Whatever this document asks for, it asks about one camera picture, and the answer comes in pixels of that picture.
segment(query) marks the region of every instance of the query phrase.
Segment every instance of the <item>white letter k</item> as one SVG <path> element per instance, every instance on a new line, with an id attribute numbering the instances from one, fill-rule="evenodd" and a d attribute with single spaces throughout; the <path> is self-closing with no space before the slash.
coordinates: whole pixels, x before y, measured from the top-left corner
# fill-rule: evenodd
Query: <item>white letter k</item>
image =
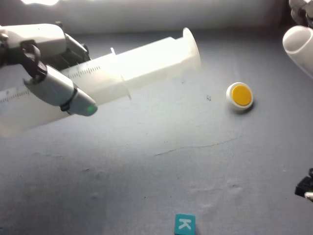
<path id="1" fill-rule="evenodd" d="M 178 227 L 178 229 L 182 229 L 182 228 L 184 228 L 184 227 L 187 227 L 188 229 L 191 230 L 191 227 L 190 227 L 189 224 L 188 224 L 188 223 L 191 223 L 191 220 L 190 220 L 190 219 L 179 219 L 179 221 L 180 221 L 180 222 L 183 222 L 183 224 L 180 225 L 180 226 Z"/>

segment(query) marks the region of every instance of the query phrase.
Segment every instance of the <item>bright light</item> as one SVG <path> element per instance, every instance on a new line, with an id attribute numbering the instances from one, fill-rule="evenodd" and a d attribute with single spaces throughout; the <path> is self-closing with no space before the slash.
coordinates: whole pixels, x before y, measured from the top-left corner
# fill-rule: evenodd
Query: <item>bright light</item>
<path id="1" fill-rule="evenodd" d="M 25 4 L 31 4 L 31 3 L 39 3 L 43 5 L 49 5 L 52 6 L 56 4 L 59 0 L 22 0 Z"/>

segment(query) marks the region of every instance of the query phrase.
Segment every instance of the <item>white backdrop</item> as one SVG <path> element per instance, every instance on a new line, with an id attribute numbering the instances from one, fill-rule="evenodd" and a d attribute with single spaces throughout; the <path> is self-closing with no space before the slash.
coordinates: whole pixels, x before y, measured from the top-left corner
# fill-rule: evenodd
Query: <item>white backdrop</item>
<path id="1" fill-rule="evenodd" d="M 284 0 L 61 0 L 54 6 L 0 1 L 0 25 L 62 21 L 74 34 L 270 26 Z"/>

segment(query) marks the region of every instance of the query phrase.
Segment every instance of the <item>yellow button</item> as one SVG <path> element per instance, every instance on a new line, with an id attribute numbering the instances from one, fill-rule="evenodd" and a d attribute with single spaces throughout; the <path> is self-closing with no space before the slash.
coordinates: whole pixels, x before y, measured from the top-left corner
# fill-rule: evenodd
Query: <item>yellow button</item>
<path id="1" fill-rule="evenodd" d="M 232 99 L 241 106 L 246 106 L 251 102 L 251 92 L 244 85 L 238 85 L 231 92 Z"/>

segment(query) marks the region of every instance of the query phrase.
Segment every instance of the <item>large plastic syringe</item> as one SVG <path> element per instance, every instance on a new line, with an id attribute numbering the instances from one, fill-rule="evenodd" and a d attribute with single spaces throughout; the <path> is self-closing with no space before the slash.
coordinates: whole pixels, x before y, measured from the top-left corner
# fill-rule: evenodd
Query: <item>large plastic syringe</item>
<path id="1" fill-rule="evenodd" d="M 101 105 L 131 97 L 132 89 L 200 67 L 196 42 L 185 28 L 182 38 L 165 38 L 118 55 L 112 49 L 111 54 L 61 72 Z M 13 136 L 68 116 L 60 107 L 38 99 L 25 86 L 0 92 L 0 136 Z"/>

